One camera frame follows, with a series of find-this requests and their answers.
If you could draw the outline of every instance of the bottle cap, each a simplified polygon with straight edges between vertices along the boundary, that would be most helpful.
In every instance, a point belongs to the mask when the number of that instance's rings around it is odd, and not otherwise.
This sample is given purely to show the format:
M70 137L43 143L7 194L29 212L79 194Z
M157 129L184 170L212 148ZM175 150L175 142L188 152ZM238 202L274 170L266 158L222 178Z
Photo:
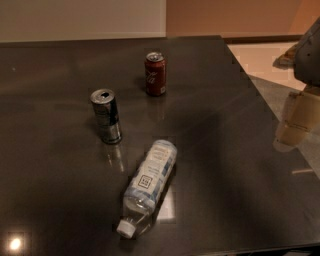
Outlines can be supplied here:
M136 227L126 220L121 220L117 232L125 238L131 238L136 231Z

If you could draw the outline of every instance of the beige floor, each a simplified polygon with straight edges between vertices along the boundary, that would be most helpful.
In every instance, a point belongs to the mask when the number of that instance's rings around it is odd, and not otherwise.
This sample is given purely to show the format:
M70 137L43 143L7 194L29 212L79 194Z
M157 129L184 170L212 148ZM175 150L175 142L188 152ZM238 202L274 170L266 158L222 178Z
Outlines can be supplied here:
M305 85L294 78L292 69L284 70L273 67L275 59L284 54L295 43L229 45L229 48L247 74L297 90L303 90Z

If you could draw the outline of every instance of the plastic water bottle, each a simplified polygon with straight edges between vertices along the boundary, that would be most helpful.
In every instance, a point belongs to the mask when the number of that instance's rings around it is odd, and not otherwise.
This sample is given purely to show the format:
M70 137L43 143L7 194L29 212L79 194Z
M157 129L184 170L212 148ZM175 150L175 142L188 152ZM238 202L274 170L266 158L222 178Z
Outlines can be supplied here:
M123 217L117 231L126 238L144 233L150 217L170 176L177 157L176 147L169 141L153 143L123 198Z

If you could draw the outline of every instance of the energy drink can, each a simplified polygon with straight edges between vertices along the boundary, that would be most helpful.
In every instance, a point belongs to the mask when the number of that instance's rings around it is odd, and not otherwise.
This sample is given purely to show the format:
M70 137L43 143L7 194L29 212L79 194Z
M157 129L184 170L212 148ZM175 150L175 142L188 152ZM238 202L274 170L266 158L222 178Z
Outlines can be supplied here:
M122 138L116 98L113 91L100 89L90 97L103 142L115 144Z

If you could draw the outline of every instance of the soda can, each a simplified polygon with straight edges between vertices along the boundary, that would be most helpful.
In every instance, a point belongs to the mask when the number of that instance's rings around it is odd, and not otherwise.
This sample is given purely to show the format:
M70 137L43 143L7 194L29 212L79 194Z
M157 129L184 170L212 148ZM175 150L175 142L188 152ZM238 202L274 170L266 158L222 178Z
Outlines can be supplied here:
M103 142L115 144L122 138L115 94L109 89L100 89L90 97L100 136Z
M145 59L146 92L160 96L166 92L166 60L160 52L150 52Z

